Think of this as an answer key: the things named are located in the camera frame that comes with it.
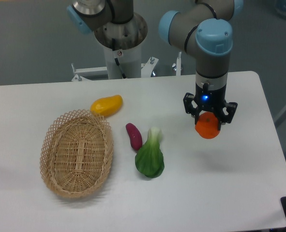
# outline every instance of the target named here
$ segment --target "metal mount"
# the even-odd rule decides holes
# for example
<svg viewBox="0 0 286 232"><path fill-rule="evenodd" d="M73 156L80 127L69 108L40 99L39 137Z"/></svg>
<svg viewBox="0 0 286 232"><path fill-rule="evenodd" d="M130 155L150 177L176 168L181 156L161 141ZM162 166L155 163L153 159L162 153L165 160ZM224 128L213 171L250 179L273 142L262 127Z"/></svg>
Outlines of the metal mount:
<svg viewBox="0 0 286 232"><path fill-rule="evenodd" d="M150 57L147 63L141 64L142 70L141 70L141 77L151 77L153 75L153 69L157 65L159 59L155 57ZM98 76L105 75L102 79L107 79L107 67L97 67L97 68L87 68L87 69L76 69L74 67L74 64L72 63L72 71L74 74L74 77L72 81L90 81L95 80L98 78Z"/></svg>

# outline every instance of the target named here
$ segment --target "orange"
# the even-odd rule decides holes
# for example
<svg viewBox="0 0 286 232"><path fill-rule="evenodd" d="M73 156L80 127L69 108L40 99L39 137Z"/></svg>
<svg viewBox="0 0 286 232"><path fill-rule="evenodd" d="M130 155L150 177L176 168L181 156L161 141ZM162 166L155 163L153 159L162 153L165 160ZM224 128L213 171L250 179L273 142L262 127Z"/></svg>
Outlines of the orange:
<svg viewBox="0 0 286 232"><path fill-rule="evenodd" d="M218 119L211 112L201 114L196 123L196 131L204 139L215 138L220 133L218 130Z"/></svg>

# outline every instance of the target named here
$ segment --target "wicker basket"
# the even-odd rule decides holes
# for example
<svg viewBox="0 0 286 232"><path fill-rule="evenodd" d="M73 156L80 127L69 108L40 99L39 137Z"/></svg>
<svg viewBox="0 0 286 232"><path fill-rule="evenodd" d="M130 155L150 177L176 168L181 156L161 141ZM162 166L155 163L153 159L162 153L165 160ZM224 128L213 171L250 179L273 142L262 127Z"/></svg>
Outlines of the wicker basket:
<svg viewBox="0 0 286 232"><path fill-rule="evenodd" d="M40 159L42 179L62 197L84 197L105 182L112 157L111 127L104 117L72 111L48 129Z"/></svg>

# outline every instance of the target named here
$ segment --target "toy fruit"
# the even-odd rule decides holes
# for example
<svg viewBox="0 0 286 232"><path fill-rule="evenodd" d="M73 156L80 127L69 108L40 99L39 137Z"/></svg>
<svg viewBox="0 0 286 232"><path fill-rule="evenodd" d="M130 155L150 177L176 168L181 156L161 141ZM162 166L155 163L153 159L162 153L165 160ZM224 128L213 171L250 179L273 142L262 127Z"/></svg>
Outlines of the toy fruit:
<svg viewBox="0 0 286 232"><path fill-rule="evenodd" d="M108 117L120 110L122 103L123 100L120 95L100 98L91 105L90 111Z"/></svg>

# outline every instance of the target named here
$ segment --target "bok choy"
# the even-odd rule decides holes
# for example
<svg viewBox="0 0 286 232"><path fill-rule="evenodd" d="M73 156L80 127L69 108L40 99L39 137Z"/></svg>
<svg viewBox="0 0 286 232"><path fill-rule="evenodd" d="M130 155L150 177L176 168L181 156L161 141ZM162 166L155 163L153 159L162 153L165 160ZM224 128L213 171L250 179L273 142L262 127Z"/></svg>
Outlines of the bok choy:
<svg viewBox="0 0 286 232"><path fill-rule="evenodd" d="M164 158L160 150L161 138L162 132L160 128L150 128L147 141L135 156L137 170L149 178L160 176L164 170Z"/></svg>

